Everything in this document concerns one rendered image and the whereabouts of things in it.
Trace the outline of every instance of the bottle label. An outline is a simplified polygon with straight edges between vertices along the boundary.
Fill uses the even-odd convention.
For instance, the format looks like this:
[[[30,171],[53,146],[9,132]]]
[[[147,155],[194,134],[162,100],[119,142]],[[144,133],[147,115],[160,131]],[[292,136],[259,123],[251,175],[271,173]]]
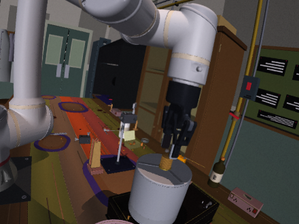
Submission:
[[[222,176],[223,176],[223,174],[218,174],[218,173],[214,172],[214,170],[212,170],[210,180],[213,181],[214,183],[220,183]]]

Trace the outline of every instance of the yellow pipe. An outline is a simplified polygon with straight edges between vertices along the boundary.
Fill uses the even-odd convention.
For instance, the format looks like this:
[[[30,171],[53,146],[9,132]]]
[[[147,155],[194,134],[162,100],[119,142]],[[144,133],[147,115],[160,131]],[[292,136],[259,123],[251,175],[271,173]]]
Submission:
[[[246,72],[245,75],[249,75],[250,65],[253,57],[254,46],[256,44],[256,36],[258,34],[258,25],[260,23],[260,13],[262,11],[263,0],[259,0],[258,2],[258,10],[256,12],[256,23],[254,24],[254,30],[251,40],[250,52],[247,60]],[[234,112],[239,116],[239,111],[241,108],[243,98],[239,97],[238,104],[236,106],[236,111]],[[226,144],[224,145],[221,157],[224,157],[226,154],[226,150],[228,149],[228,145],[230,144],[230,139],[232,138],[232,133],[234,132],[234,126],[236,125],[236,120],[232,120],[232,124],[230,125],[230,131],[228,133],[228,138],[226,139]]]
[[[168,5],[161,6],[161,7],[159,7],[158,9],[161,10],[161,9],[166,8],[166,7],[173,6],[173,5],[175,5],[175,4],[182,4],[182,3],[185,3],[185,2],[187,2],[187,1],[193,1],[193,0],[183,0],[183,1],[178,1],[178,2],[175,2],[175,3],[172,3],[172,4],[168,4]]]

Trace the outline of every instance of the floor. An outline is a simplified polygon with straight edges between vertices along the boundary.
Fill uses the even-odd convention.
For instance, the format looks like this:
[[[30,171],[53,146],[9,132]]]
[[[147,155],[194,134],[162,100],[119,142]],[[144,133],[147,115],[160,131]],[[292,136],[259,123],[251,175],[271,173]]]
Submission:
[[[88,112],[63,111],[59,107],[60,102],[78,102],[85,105]],[[99,192],[94,192],[82,172],[84,163],[89,159],[90,144],[81,145],[75,138],[87,132],[90,132],[91,137],[102,136],[100,138],[104,144],[102,155],[115,155],[118,150],[118,133],[109,132],[109,138],[103,137],[103,134],[106,135],[103,127],[117,130],[119,123],[109,115],[109,112],[89,98],[57,97],[46,100],[46,103],[55,117],[53,132],[66,132],[71,142],[66,149],[58,152],[38,150],[33,143],[29,145],[29,150],[27,146],[27,151],[33,158],[31,201],[27,207],[25,202],[0,206],[0,217],[5,217],[4,223],[27,223],[24,211],[28,208],[28,223],[94,224],[106,220],[107,207],[100,201]],[[25,156],[22,153],[20,149],[12,149],[13,156]],[[132,150],[122,147],[122,155],[127,155],[133,161],[137,161],[138,157],[146,153],[154,152],[148,146],[145,149],[135,147]],[[103,174],[93,176],[106,198],[130,191],[133,177],[134,170],[115,174],[107,174],[104,171]],[[19,210],[20,214],[24,215],[16,218],[12,215],[14,210]],[[220,204],[213,220],[213,224],[218,223],[247,222]]]

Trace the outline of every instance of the black sign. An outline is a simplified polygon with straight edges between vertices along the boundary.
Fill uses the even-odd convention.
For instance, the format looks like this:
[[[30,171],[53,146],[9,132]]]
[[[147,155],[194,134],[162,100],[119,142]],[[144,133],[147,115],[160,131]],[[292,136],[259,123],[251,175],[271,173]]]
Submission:
[[[295,66],[293,80],[299,81],[299,65],[298,64]]]
[[[283,104],[283,108],[299,113],[299,98],[287,95],[285,97],[285,103]]]
[[[271,73],[274,75],[285,75],[285,70],[287,68],[287,60],[281,60],[276,58],[260,57],[258,63],[258,71],[263,71],[265,73]]]
[[[274,92],[258,89],[258,93],[256,94],[256,102],[269,107],[277,108],[280,96],[280,94]]]
[[[296,129],[298,123],[298,121],[295,121],[293,119],[288,119],[286,117],[278,116],[273,113],[268,113],[261,110],[258,110],[258,117],[293,129]]]

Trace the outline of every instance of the green door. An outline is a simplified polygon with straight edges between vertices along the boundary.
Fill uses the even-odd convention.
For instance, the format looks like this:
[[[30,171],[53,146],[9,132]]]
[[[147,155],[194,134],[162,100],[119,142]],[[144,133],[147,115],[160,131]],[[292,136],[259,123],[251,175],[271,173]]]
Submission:
[[[80,97],[89,33],[48,25],[41,94]]]

